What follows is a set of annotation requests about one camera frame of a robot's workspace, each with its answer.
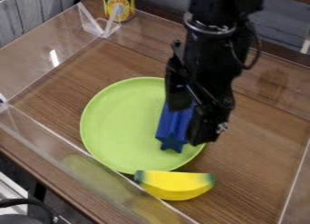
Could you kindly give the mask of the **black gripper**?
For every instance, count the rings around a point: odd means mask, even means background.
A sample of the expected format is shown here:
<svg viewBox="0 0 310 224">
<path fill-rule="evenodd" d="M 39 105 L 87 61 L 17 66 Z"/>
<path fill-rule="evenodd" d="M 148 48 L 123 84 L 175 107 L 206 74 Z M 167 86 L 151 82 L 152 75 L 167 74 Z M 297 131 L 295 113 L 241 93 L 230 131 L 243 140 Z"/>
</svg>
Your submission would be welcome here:
<svg viewBox="0 0 310 224">
<path fill-rule="evenodd" d="M 186 21 L 184 27 L 186 41 L 174 41 L 174 55 L 166 66 L 166 102 L 171 111 L 182 111 L 192 104 L 186 136 L 188 143 L 198 146 L 215 142 L 227 129 L 235 107 L 233 81 L 253 67 L 246 64 L 253 25 L 249 20 L 233 25 Z"/>
</svg>

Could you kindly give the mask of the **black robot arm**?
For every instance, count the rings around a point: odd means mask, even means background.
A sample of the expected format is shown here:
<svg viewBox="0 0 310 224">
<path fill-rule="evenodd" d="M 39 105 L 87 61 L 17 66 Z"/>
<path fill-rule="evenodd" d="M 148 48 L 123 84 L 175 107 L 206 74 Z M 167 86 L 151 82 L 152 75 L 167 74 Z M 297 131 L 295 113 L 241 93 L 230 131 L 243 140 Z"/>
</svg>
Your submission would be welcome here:
<svg viewBox="0 0 310 224">
<path fill-rule="evenodd" d="M 235 108 L 233 82 L 259 60 L 249 56 L 261 44 L 250 15 L 263 5 L 265 0 L 190 0 L 187 38 L 172 43 L 164 89 L 170 110 L 194 109 L 186 128 L 194 146 L 215 141 L 226 130 Z"/>
</svg>

